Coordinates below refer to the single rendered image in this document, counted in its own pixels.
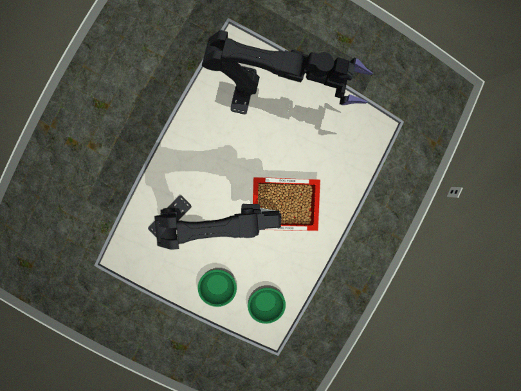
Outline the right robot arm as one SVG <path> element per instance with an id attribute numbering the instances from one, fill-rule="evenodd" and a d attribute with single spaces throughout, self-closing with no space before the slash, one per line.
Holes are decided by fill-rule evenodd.
<path id="1" fill-rule="evenodd" d="M 174 206 L 175 204 L 176 206 Z M 164 213 L 165 215 L 160 213 L 160 215 L 154 216 L 155 221 L 148 227 L 148 230 L 157 238 L 157 246 L 177 250 L 179 244 L 197 239 L 252 238 L 259 235 L 259 230 L 281 227 L 282 214 L 279 210 L 262 212 L 261 209 L 253 208 L 243 208 L 241 214 L 213 221 L 179 221 L 190 208 L 191 204 L 182 195 L 179 195 L 167 208 L 160 210 L 167 212 Z M 177 238 L 176 228 L 179 238 Z"/>

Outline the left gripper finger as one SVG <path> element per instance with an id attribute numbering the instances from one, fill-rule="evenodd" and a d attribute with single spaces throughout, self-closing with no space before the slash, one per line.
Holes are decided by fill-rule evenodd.
<path id="1" fill-rule="evenodd" d="M 357 102 L 352 102 L 352 101 L 357 101 Z M 368 103 L 368 101 L 366 100 L 363 100 L 361 98 L 358 98 L 356 96 L 353 96 L 353 95 L 348 95 L 347 96 L 347 99 L 346 99 L 346 102 L 342 105 L 349 105 L 349 104 L 366 104 Z"/>
<path id="2" fill-rule="evenodd" d="M 355 63 L 355 70 L 354 72 L 357 72 L 357 73 L 363 73 L 363 74 L 366 74 L 366 75 L 373 75 L 373 72 L 371 72 L 369 69 L 367 69 L 359 59 L 356 59 L 356 63 Z M 359 67 L 359 68 L 357 68 Z M 361 69 L 360 69 L 361 68 Z"/>

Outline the grey raised table edge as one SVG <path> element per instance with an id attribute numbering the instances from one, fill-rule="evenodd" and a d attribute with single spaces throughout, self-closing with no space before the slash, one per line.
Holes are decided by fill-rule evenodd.
<path id="1" fill-rule="evenodd" d="M 241 24 L 239 24 L 239 23 L 237 23 L 237 22 L 235 22 L 235 21 L 233 21 L 233 20 L 231 20 L 229 18 L 227 18 L 227 20 L 224 23 L 224 25 L 221 28 L 221 30 L 225 31 L 225 29 L 228 26 L 228 24 L 231 24 L 231 25 L 237 27 L 238 29 L 240 29 L 240 30 L 242 30 L 242 31 L 244 31 L 244 32 L 254 36 L 255 38 L 261 40 L 262 42 L 265 42 L 266 44 L 269 44 L 270 46 L 274 47 L 275 49 L 277 49 L 279 51 L 285 51 L 286 50 L 285 48 L 279 46 L 278 44 L 275 44 L 274 42 L 268 40 L 267 38 L 259 35 L 258 33 L 255 33 L 254 31 L 244 27 L 243 25 L 241 25 Z M 343 242 L 344 242 L 344 240 L 345 240 L 349 230 L 351 229 L 351 226 L 353 225 L 353 223 L 354 223 L 358 213 L 360 212 L 360 210 L 361 210 L 361 208 L 362 208 L 362 206 L 363 206 L 363 204 L 364 204 L 364 202 L 365 202 L 365 200 L 366 200 L 366 198 L 367 198 L 367 196 L 368 196 L 368 194 L 369 194 L 369 192 L 370 192 L 370 190 L 371 190 L 371 188 L 372 188 L 372 186 L 373 186 L 373 184 L 374 184 L 374 182 L 375 182 L 375 180 L 376 180 L 376 178 L 377 178 L 377 176 L 378 176 L 378 174 L 379 174 L 379 172 L 380 172 L 380 170 L 381 170 L 381 168 L 382 168 L 382 166 L 383 166 L 383 164 L 384 164 L 384 162 L 385 162 L 385 160 L 386 160 L 386 158 L 387 158 L 387 156 L 388 156 L 388 154 L 389 154 L 389 152 L 390 152 L 390 150 L 391 150 L 391 148 L 392 148 L 392 146 L 393 146 L 393 144 L 394 144 L 394 142 L 396 140 L 396 138 L 397 138 L 397 135 L 398 135 L 398 133 L 399 133 L 399 131 L 400 131 L 404 121 L 399 119 L 397 116 L 393 115 L 392 113 L 388 112 L 386 109 L 382 108 L 380 105 L 376 104 L 372 100 L 368 99 L 366 96 L 363 96 L 361 93 L 357 92 L 353 88 L 351 88 L 348 85 L 346 85 L 346 90 L 348 90 L 352 94 L 356 95 L 357 97 L 362 98 L 362 99 L 368 101 L 368 104 L 370 104 L 371 106 L 375 107 L 376 109 L 378 109 L 379 111 L 381 111 L 385 115 L 387 115 L 390 118 L 392 118 L 393 120 L 395 120 L 398 123 L 398 126 L 397 126 L 397 128 L 396 128 L 396 130 L 395 130 L 395 132 L 394 132 L 394 134 L 393 134 L 393 136 L 392 136 L 392 138 L 391 138 L 391 140 L 390 140 L 390 142 L 388 144 L 388 147 L 387 147 L 387 149 L 386 149 L 386 151 L 385 151 L 385 153 L 384 153 L 384 155 L 383 155 L 383 157 L 382 157 L 382 159 L 381 159 L 381 161 L 380 161 L 380 163 L 379 163 L 379 165 L 378 165 L 378 167 L 377 167 L 377 169 L 376 169 L 376 171 L 375 171 L 375 173 L 374 173 L 374 175 L 373 175 L 373 177 L 372 177 L 372 179 L 371 179 L 371 181 L 370 181 L 370 183 L 369 183 L 369 185 L 368 185 L 368 187 L 367 187 L 367 189 L 365 191 L 365 193 L 363 194 L 363 196 L 362 196 L 362 198 L 361 198 L 361 200 L 360 200 L 360 202 L 359 202 L 355 212 L 353 213 L 353 215 L 351 217 L 351 220 L 349 221 L 349 223 L 348 223 L 348 225 L 347 225 L 343 235 L 341 236 L 338 244 L 336 245 L 336 247 L 335 247 L 335 249 L 334 249 L 330 259 L 328 260 L 324 270 L 322 271 L 322 273 L 321 273 L 320 277 L 318 278 L 314 288 L 312 289 L 311 293 L 309 294 L 306 302 L 304 303 L 303 307 L 301 308 L 298 316 L 296 317 L 295 321 L 293 322 L 292 326 L 290 327 L 288 333 L 286 334 L 286 336 L 283 339 L 282 343 L 280 344 L 279 348 L 277 350 L 274 350 L 274 349 L 271 349 L 271 348 L 269 348 L 269 347 L 267 347 L 265 345 L 262 345 L 262 344 L 260 344 L 260 343 L 258 343 L 256 341 L 253 341 L 253 340 L 251 340 L 251 339 L 249 339 L 249 338 L 247 338 L 245 336 L 237 334 L 236 332 L 233 332 L 233 331 L 231 331 L 231 330 L 229 330 L 229 329 L 227 329 L 227 328 L 225 328 L 223 326 L 220 326 L 220 325 L 218 325 L 218 324 L 216 324 L 216 323 L 214 323 L 214 322 L 212 322 L 210 320 L 207 320 L 206 318 L 203 318 L 202 316 L 199 316 L 198 314 L 193 313 L 193 312 L 191 312 L 191 311 L 189 311 L 189 310 L 187 310 L 187 309 L 185 309 L 185 308 L 183 308 L 183 307 L 181 307 L 181 306 L 179 306 L 179 305 L 177 305 L 177 304 L 175 304 L 175 303 L 173 303 L 173 302 L 171 302 L 171 301 L 169 301 L 169 300 L 167 300 L 167 299 L 165 299 L 165 298 L 163 298 L 163 297 L 161 297 L 159 295 L 157 295 L 156 293 L 153 293 L 152 291 L 149 291 L 148 289 L 145 289 L 144 287 L 142 287 L 142 286 L 140 286 L 140 285 L 130 281 L 129 279 L 127 279 L 127 278 L 125 278 L 125 277 L 115 273 L 114 271 L 112 271 L 112 270 L 110 270 L 110 269 L 108 269 L 105 266 L 100 264 L 100 261 L 101 261 L 103 255 L 104 255 L 104 253 L 106 251 L 106 248 L 107 248 L 107 246 L 108 246 L 108 244 L 109 244 L 109 242 L 110 242 L 110 240 L 111 240 L 111 238 L 113 236 L 113 233 L 116 230 L 116 227 L 118 226 L 118 223 L 120 222 L 120 219 L 122 218 L 122 215 L 125 212 L 125 209 L 127 208 L 127 205 L 129 204 L 129 201 L 131 200 L 131 197 L 133 196 L 134 191 L 136 190 L 136 187 L 138 186 L 138 183 L 140 182 L 140 179 L 142 178 L 142 176 L 143 176 L 143 174 L 144 174 L 144 172 L 145 172 L 145 170 L 146 170 L 150 160 L 152 159 L 156 149 L 158 148 L 158 145 L 160 144 L 160 141 L 162 140 L 164 134 L 166 133 L 166 131 L 167 131 L 171 121 L 173 120 L 175 114 L 177 113 L 180 105 L 182 104 L 182 102 L 185 99 L 185 97 L 186 97 L 188 91 L 190 90 L 192 84 L 194 83 L 195 79 L 197 78 L 199 72 L 201 71 L 201 69 L 202 69 L 202 62 L 203 62 L 203 60 L 201 61 L 199 67 L 197 68 L 196 72 L 194 73 L 193 77 L 191 78 L 190 82 L 188 83 L 188 86 L 184 90 L 183 94 L 181 95 L 181 98 L 179 99 L 178 103 L 176 104 L 172 114 L 170 115 L 170 117 L 167 120 L 167 122 L 166 122 L 162 132 L 160 133 L 156 143 L 154 144 L 154 146 L 153 146 L 153 148 L 152 148 L 152 150 L 151 150 L 147 160 L 145 161 L 145 163 L 144 163 L 144 165 L 143 165 L 143 167 L 142 167 L 138 177 L 136 178 L 136 181 L 134 182 L 134 185 L 131 188 L 131 191 L 129 192 L 129 195 L 127 196 L 127 199 L 125 200 L 125 203 L 123 204 L 122 209 L 120 210 L 120 213 L 118 214 L 118 217 L 116 218 L 116 221 L 114 222 L 114 225 L 113 225 L 113 227 L 112 227 L 112 229 L 111 229 L 111 231 L 110 231 L 110 233 L 109 233 L 109 235 L 108 235 L 108 237 L 107 237 L 107 239 L 105 241 L 105 244 L 104 244 L 104 246 L 103 246 L 103 248 L 102 248 L 102 250 L 101 250 L 101 252 L 100 252 L 100 254 L 99 254 L 98 258 L 97 258 L 97 260 L 96 260 L 95 267 L 101 269 L 102 271 L 105 271 L 106 273 L 108 273 L 108 274 L 114 276 L 115 278 L 125 282 L 126 284 L 129 284 L 130 286 L 133 286 L 134 288 L 136 288 L 136 289 L 138 289 L 138 290 L 148 294 L 149 296 L 151 296 L 151 297 L 153 297 L 153 298 L 155 298 L 155 299 L 157 299 L 157 300 L 159 300 L 159 301 L 161 301 L 161 302 L 163 302 L 163 303 L 165 303 L 165 304 L 167 304 L 167 305 L 169 305 L 169 306 L 171 306 L 171 307 L 173 307 L 173 308 L 175 308 L 175 309 L 177 309 L 177 310 L 179 310 L 179 311 L 181 311 L 181 312 L 183 312 L 183 313 L 185 313 L 185 314 L 187 314 L 187 315 L 189 315 L 189 316 L 191 316 L 191 317 L 193 317 L 195 319 L 198 319 L 198 320 L 200 320 L 200 321 L 202 321 L 202 322 L 204 322 L 204 323 L 206 323 L 208 325 L 211 325 L 212 327 L 215 327 L 216 329 L 219 329 L 219 330 L 221 330 L 221 331 L 223 331 L 223 332 L 225 332 L 227 334 L 230 334 L 230 335 L 232 335 L 232 336 L 234 336 L 234 337 L 236 337 L 236 338 L 238 338 L 240 340 L 243 340 L 243 341 L 245 341 L 247 343 L 250 343 L 250 344 L 252 344 L 252 345 L 254 345 L 254 346 L 258 347 L 258 348 L 261 348 L 263 350 L 266 350 L 266 351 L 268 351 L 268 352 L 270 352 L 272 354 L 275 354 L 275 355 L 279 356 L 279 354 L 281 353 L 282 349 L 284 348 L 286 342 L 288 341 L 289 337 L 291 336 L 292 332 L 294 331 L 295 327 L 297 326 L 299 320 L 301 319 L 303 313 L 305 312 L 306 308 L 308 307 L 311 299 L 313 298 L 314 294 L 316 293 L 316 290 L 318 289 L 318 287 L 321 284 L 323 278 L 325 277 L 325 274 L 327 273 L 329 267 L 331 266 L 331 264 L 332 264 L 332 262 L 333 262 L 333 260 L 334 260 L 334 258 L 336 256 L 336 254 L 338 253 L 341 245 L 343 244 Z"/>

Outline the red box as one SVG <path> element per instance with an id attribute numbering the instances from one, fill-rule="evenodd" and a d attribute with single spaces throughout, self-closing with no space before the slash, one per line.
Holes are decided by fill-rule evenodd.
<path id="1" fill-rule="evenodd" d="M 299 185 L 311 185 L 312 186 L 312 201 L 311 208 L 311 222 L 310 224 L 281 224 L 280 228 L 270 228 L 265 230 L 297 230 L 297 231 L 318 231 L 318 218 L 319 218 L 319 203 L 320 203 L 320 179 L 288 179 L 288 178 L 269 178 L 269 177 L 254 177 L 253 178 L 253 204 L 258 204 L 258 188 L 259 183 L 280 183 L 282 184 L 299 184 Z"/>

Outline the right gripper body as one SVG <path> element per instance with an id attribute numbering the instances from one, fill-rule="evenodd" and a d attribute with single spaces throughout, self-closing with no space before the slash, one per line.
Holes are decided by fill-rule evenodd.
<path id="1" fill-rule="evenodd" d="M 260 204 L 242 204 L 241 205 L 241 213 L 243 208 L 253 208 L 253 209 L 260 209 Z"/>

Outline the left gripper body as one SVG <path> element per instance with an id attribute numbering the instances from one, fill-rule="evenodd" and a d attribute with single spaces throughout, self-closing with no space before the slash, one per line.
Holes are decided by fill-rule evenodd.
<path id="1" fill-rule="evenodd" d="M 355 66 L 356 58 L 353 58 L 350 61 L 350 63 Z M 322 84 L 325 84 L 325 81 L 327 80 L 327 76 L 328 75 L 325 76 L 324 81 L 322 82 Z M 340 98 L 340 105 L 342 105 L 342 104 L 344 104 L 346 102 L 347 96 L 344 96 L 345 95 L 345 87 L 347 85 L 347 80 L 351 80 L 351 79 L 352 79 L 352 77 L 344 78 L 343 87 L 341 87 L 340 89 L 336 89 L 335 97 Z"/>

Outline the green bowl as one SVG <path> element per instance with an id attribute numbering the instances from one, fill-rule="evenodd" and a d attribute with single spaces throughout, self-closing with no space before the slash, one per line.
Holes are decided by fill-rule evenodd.
<path id="1" fill-rule="evenodd" d="M 283 295 L 268 287 L 254 292 L 248 301 L 249 314 L 259 323 L 277 321 L 284 314 L 285 308 L 286 301 Z"/>
<path id="2" fill-rule="evenodd" d="M 231 274 L 215 269 L 200 278 L 197 290 L 200 298 L 206 304 L 221 307 L 233 300 L 237 292 L 237 285 Z"/>

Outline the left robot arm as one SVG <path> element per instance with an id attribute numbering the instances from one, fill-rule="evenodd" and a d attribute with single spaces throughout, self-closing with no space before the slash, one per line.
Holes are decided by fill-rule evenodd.
<path id="1" fill-rule="evenodd" d="M 260 76 L 256 69 L 239 63 L 262 68 L 296 82 L 301 82 L 306 73 L 307 80 L 322 83 L 327 74 L 324 85 L 336 89 L 343 87 L 344 78 L 352 77 L 355 70 L 349 60 L 338 57 L 334 61 L 326 52 L 311 52 L 307 56 L 298 50 L 264 50 L 229 39 L 228 32 L 220 30 L 208 39 L 202 66 L 212 71 L 221 71 L 236 83 L 230 110 L 241 114 L 247 113 L 250 97 L 257 92 Z"/>

